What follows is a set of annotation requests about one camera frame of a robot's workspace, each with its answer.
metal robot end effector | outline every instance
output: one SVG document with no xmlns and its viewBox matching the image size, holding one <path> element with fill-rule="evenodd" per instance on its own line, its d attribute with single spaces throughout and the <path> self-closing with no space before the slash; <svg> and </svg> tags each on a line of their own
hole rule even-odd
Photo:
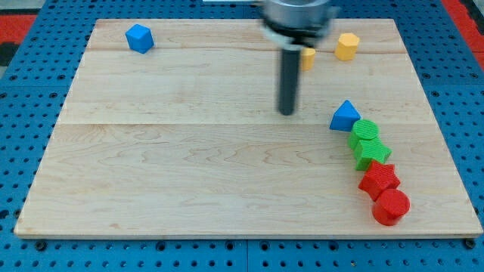
<svg viewBox="0 0 484 272">
<path fill-rule="evenodd" d="M 300 52 L 314 48 L 330 30 L 338 8 L 330 0 L 265 0 L 262 31 L 281 49 L 278 110 L 288 116 L 296 105 Z"/>
</svg>

black cylinder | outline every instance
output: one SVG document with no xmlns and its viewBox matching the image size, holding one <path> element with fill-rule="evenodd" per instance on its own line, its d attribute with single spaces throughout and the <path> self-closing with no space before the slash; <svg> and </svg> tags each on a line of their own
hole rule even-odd
<svg viewBox="0 0 484 272">
<path fill-rule="evenodd" d="M 300 53 L 300 50 L 281 49 L 278 109 L 285 116 L 293 114 L 296 107 Z"/>
</svg>

wooden board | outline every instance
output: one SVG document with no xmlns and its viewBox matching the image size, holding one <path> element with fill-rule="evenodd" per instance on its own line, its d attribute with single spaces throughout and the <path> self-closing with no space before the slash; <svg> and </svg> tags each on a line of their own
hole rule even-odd
<svg viewBox="0 0 484 272">
<path fill-rule="evenodd" d="M 130 51 L 124 32 L 151 28 Z M 333 55 L 360 36 L 354 61 Z M 275 110 L 278 50 L 255 20 L 99 20 L 15 233 L 51 239 L 390 239 L 482 228 L 392 20 L 336 20 Z M 346 99 L 393 149 L 411 211 L 378 224 L 330 131 Z"/>
</svg>

yellow block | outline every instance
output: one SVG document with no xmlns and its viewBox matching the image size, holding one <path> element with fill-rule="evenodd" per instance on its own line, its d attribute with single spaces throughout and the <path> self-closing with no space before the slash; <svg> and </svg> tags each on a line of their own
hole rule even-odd
<svg viewBox="0 0 484 272">
<path fill-rule="evenodd" d="M 356 49 L 360 38 L 353 33 L 343 33 L 338 39 L 338 46 L 334 54 L 339 60 L 352 60 L 355 58 Z"/>
<path fill-rule="evenodd" d="M 316 50 L 314 48 L 304 48 L 301 50 L 301 70 L 308 71 L 312 69 L 315 63 Z"/>
</svg>

blue pegboard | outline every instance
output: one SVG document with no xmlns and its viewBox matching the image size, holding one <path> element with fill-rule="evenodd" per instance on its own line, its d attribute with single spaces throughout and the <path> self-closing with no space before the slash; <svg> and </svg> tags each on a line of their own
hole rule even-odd
<svg viewBox="0 0 484 272">
<path fill-rule="evenodd" d="M 393 18 L 479 219 L 484 75 L 437 0 L 333 1 L 342 18 Z M 98 18 L 259 18 L 201 0 L 47 0 L 0 81 L 0 270 L 482 270 L 484 239 L 68 241 L 13 235 Z"/>
</svg>

